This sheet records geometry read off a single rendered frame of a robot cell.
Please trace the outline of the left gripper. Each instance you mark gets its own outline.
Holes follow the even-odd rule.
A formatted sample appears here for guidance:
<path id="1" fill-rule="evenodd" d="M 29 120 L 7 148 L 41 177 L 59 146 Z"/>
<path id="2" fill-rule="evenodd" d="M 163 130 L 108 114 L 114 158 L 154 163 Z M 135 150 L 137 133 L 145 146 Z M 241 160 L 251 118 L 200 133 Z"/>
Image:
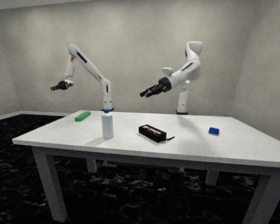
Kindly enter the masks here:
<path id="1" fill-rule="evenodd" d="M 155 94 L 159 94 L 161 92 L 168 92 L 172 89 L 172 85 L 170 83 L 170 80 L 167 77 L 161 78 L 158 81 L 158 85 L 154 85 L 148 89 L 146 89 L 146 91 L 141 92 L 140 96 L 143 97 L 145 96 L 146 98 L 155 95 Z M 150 90 L 148 92 L 148 90 Z"/>

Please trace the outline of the white bottle with blue cap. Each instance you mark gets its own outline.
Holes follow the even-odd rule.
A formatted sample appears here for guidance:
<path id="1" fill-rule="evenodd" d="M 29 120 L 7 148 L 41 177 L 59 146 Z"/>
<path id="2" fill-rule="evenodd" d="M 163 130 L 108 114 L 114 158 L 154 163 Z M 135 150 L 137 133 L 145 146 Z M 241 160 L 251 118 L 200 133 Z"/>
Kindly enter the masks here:
<path id="1" fill-rule="evenodd" d="M 113 128 L 113 116 L 110 113 L 109 109 L 104 109 L 104 113 L 101 114 L 102 118 L 102 130 L 103 130 L 103 138 L 109 139 L 114 136 L 114 128 Z"/>

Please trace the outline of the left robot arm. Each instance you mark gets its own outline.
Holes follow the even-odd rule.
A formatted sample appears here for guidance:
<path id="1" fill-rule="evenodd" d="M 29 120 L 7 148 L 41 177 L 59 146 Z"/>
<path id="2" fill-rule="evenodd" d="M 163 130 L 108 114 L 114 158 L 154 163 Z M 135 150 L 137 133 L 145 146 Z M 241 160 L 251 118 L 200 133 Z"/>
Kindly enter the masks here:
<path id="1" fill-rule="evenodd" d="M 178 112 L 186 112 L 190 81 L 195 81 L 200 77 L 201 63 L 199 61 L 199 55 L 202 47 L 203 44 L 201 41 L 187 42 L 185 46 L 187 63 L 175 73 L 173 73 L 173 68 L 162 69 L 165 77 L 170 80 L 172 89 L 178 86 L 179 89 L 185 90 L 184 92 L 179 93 L 177 109 Z"/>

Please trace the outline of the black power strip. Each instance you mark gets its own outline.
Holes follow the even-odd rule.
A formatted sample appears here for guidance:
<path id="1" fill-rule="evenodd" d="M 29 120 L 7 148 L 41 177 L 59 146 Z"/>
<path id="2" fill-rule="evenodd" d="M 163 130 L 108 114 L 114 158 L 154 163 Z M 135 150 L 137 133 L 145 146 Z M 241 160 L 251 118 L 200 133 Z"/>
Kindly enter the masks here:
<path id="1" fill-rule="evenodd" d="M 144 136 L 150 138 L 151 140 L 159 143 L 161 141 L 171 140 L 172 138 L 166 138 L 166 132 L 154 128 L 148 124 L 139 127 L 139 133 L 143 134 Z"/>

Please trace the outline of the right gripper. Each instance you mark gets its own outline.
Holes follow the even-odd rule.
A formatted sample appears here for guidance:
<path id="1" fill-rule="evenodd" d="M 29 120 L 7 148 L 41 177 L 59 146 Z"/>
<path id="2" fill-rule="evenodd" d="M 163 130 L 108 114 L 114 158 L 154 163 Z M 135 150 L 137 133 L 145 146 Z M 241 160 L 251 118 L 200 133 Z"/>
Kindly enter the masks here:
<path id="1" fill-rule="evenodd" d="M 61 89 L 61 90 L 67 90 L 68 89 L 68 87 L 72 87 L 72 85 L 71 85 L 71 83 L 69 83 L 69 84 L 67 84 L 68 82 L 66 82 L 66 81 L 60 81 L 59 83 L 58 83 L 58 85 L 56 85 L 56 86 L 54 86 L 54 87 L 51 87 L 50 89 L 52 90 L 52 91 L 54 91 L 54 90 L 59 90 L 59 89 Z M 61 84 L 63 84 L 63 85 L 61 85 Z M 59 89 L 58 89 L 59 88 Z"/>

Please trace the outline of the small blue rectangular block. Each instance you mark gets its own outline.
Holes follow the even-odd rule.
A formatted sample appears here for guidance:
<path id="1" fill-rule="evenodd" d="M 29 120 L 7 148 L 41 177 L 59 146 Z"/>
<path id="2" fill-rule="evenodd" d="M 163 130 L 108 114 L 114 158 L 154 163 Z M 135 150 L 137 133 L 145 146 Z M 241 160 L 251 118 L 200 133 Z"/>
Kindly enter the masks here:
<path id="1" fill-rule="evenodd" d="M 210 128 L 209 128 L 209 131 L 208 131 L 208 134 L 212 134 L 212 135 L 218 136 L 219 131 L 220 131 L 220 130 L 217 129 L 217 128 L 212 128 L 212 127 L 210 127 Z"/>

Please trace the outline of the green rectangular block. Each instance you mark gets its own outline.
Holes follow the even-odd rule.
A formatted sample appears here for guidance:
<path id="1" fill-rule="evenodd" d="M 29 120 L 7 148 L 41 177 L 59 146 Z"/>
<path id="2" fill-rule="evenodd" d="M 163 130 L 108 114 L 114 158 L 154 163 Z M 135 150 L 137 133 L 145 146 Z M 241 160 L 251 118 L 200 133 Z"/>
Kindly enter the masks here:
<path id="1" fill-rule="evenodd" d="M 89 115 L 91 115 L 90 111 L 85 111 L 84 113 L 78 115 L 77 117 L 75 117 L 75 121 L 82 121 L 85 118 L 87 118 Z"/>

